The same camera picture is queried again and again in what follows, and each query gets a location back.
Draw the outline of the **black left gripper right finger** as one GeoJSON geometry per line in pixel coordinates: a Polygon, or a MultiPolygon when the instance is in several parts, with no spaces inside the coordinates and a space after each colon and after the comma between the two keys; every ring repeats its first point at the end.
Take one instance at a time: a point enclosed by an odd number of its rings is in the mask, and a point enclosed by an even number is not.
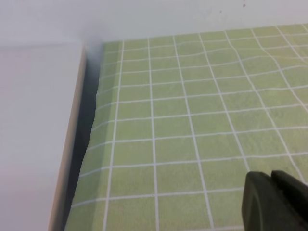
{"type": "Polygon", "coordinates": [[[298,220],[299,225],[307,231],[308,186],[282,170],[273,170],[270,178],[282,193],[292,215],[298,220]]]}

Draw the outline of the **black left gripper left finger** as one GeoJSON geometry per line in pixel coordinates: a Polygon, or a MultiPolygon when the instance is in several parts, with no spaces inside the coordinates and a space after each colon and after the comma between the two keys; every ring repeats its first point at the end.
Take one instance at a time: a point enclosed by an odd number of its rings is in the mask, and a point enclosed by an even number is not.
{"type": "Polygon", "coordinates": [[[304,231],[277,185],[263,172],[245,177],[242,219],[245,231],[304,231]]]}

